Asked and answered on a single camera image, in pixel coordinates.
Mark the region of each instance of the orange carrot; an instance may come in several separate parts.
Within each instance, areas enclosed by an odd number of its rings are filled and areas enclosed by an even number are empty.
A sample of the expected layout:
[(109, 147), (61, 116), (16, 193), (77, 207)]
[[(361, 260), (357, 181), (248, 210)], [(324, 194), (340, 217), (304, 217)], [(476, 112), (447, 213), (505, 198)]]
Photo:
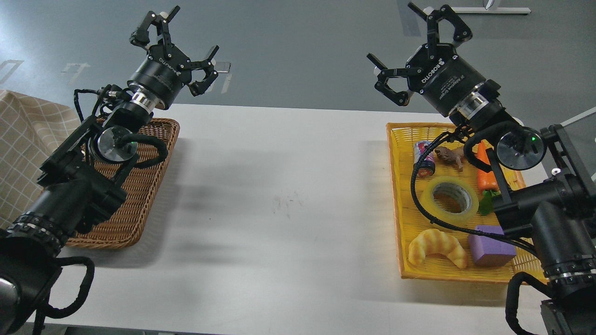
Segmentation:
[[(486, 146), (484, 144), (484, 142), (480, 142), (478, 144), (478, 153), (476, 154), (476, 157), (485, 162), (486, 164), (489, 164), (488, 161), (488, 156), (486, 155)], [(494, 191), (498, 191), (499, 190), (499, 186), (497, 186), (496, 184), (496, 178), (495, 178), (495, 174), (494, 172), (489, 172), (486, 173), (482, 170), (478, 170), (478, 189), (480, 190), (480, 192), (482, 191), (490, 191), (490, 190), (494, 190)]]

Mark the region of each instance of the table surface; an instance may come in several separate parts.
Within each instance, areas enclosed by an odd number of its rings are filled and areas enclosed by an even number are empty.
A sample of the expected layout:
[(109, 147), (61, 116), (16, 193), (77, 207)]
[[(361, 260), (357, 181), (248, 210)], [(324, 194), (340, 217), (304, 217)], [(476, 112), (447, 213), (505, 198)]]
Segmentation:
[[(506, 286), (402, 280), (385, 125), (439, 114), (174, 105), (180, 136), (140, 241), (58, 324), (206, 334), (508, 334)], [(546, 178), (536, 167), (534, 184)], [(83, 268), (51, 303), (69, 304)], [(518, 318), (544, 332), (540, 293)]]

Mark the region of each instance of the yellow tray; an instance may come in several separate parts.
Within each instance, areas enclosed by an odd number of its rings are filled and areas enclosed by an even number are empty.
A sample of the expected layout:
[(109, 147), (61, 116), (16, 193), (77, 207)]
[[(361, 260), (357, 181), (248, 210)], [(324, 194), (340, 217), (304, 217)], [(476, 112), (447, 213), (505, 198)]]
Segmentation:
[[(408, 246), (410, 242), (423, 230), (439, 228), (431, 225), (416, 208), (410, 194), (410, 178), (414, 168), (414, 143), (421, 140), (434, 140), (444, 131), (453, 131), (454, 125), (448, 123), (388, 123), (387, 137), (389, 140), (389, 155), (391, 164), (391, 177), (393, 182), (393, 202), (395, 208), (395, 233), (398, 250), (399, 270), (402, 278), (431, 279), (468, 281), (482, 283), (508, 283), (511, 277), (525, 271), (546, 283), (542, 273), (540, 261), (530, 253), (516, 247), (517, 256), (505, 266), (494, 268), (482, 268), (474, 265), (472, 260), (468, 234), (458, 231), (449, 231), (459, 241), (468, 254), (468, 267), (457, 268), (450, 260), (441, 255), (432, 255), (425, 259), (420, 266), (408, 262)], [(445, 143), (445, 147), (456, 148), (460, 143)], [(416, 181), (416, 193), (420, 197), (426, 185), (435, 176), (455, 176), (468, 183), (482, 198), (478, 191), (477, 169), (467, 162), (464, 162), (464, 171), (458, 172), (452, 165), (446, 165), (437, 160), (436, 171), (428, 178), (418, 178)], [(523, 185), (521, 175), (513, 171), (505, 171), (507, 181), (516, 189)], [(468, 222), (462, 222), (459, 226), (474, 229), (477, 225), (498, 225), (494, 213), (488, 216), (476, 214)]]

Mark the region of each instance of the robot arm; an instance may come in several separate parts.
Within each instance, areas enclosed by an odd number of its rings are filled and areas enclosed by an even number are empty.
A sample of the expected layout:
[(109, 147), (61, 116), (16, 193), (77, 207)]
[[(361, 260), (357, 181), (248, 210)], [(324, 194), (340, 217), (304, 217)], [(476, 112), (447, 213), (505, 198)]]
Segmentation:
[[(93, 280), (94, 264), (88, 258), (57, 258), (75, 232), (87, 233), (108, 220), (126, 200), (122, 184), (133, 168), (147, 168), (167, 157), (159, 139), (138, 134), (149, 123), (153, 109), (168, 109), (180, 90), (188, 85), (193, 95), (205, 93), (217, 78), (212, 58), (215, 46), (204, 61), (190, 59), (171, 42), (168, 23), (180, 7), (169, 14), (149, 12), (133, 32), (130, 42), (147, 52), (147, 58), (121, 89), (107, 85), (100, 91), (76, 90), (75, 107), (82, 115), (77, 94), (96, 93), (94, 110), (41, 166), (38, 184), (45, 190), (28, 211), (6, 231), (0, 231), (0, 335), (13, 333), (37, 311), (34, 333), (41, 332), (44, 318), (64, 318), (85, 302)], [(160, 37), (147, 47), (147, 29), (154, 25)], [(192, 70), (204, 70), (202, 81), (191, 83)], [(103, 123), (96, 112), (111, 110)], [(138, 143), (156, 147), (158, 157), (137, 162)], [(120, 165), (111, 178), (97, 172), (91, 161)], [(77, 299), (68, 307), (49, 305), (49, 293), (62, 266), (87, 267)]]

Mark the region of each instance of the purple foam block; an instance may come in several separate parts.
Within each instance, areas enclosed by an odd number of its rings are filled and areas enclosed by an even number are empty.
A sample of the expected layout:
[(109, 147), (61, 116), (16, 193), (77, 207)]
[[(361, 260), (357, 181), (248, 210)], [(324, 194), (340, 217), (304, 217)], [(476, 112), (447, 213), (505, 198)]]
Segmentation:
[[(476, 226), (476, 230), (503, 235), (500, 226)], [(478, 235), (469, 235), (472, 259), (477, 266), (503, 266), (516, 256), (516, 248), (492, 238)]]

